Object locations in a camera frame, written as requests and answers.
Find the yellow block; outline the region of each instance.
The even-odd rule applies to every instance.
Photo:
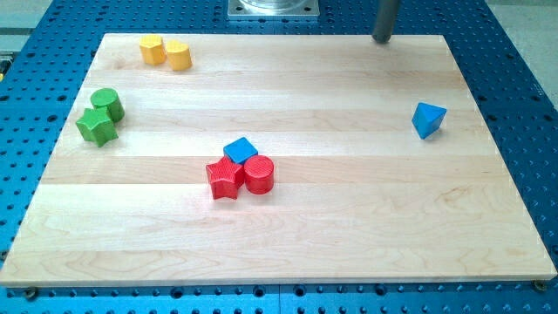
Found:
[[[159,35],[145,35],[139,40],[139,48],[143,61],[149,65],[158,65],[165,62],[165,49],[163,38]]]
[[[192,66],[190,47],[178,40],[169,40],[167,43],[168,63],[174,71],[186,70]]]

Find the green star block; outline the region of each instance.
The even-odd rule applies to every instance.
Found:
[[[76,121],[76,126],[84,140],[94,141],[98,147],[119,137],[105,107],[85,109],[84,115]]]
[[[124,108],[119,95],[112,88],[101,88],[91,95],[91,103],[95,109],[107,108],[112,122],[116,123],[124,118]]]

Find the wooden tabletop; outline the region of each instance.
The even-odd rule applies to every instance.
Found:
[[[2,271],[19,286],[549,279],[556,270],[440,36],[167,34],[194,66],[143,64],[107,34]],[[102,87],[126,110],[101,148],[75,121]],[[443,106],[421,140],[418,102]],[[246,136],[267,195],[211,196]]]

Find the metal base plate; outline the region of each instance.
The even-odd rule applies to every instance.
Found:
[[[228,0],[229,20],[280,20],[284,18],[315,19],[320,16],[318,0],[305,0],[299,5],[284,9],[271,10],[250,5],[241,0]]]

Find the blue cube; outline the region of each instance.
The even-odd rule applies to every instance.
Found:
[[[445,108],[418,103],[415,114],[412,116],[412,124],[417,129],[420,139],[424,140],[439,129],[446,112]]]
[[[244,162],[246,162],[248,158],[257,155],[258,151],[248,140],[246,140],[245,137],[241,137],[240,139],[226,145],[223,148],[223,153],[225,153],[225,155],[234,163],[244,165]]]

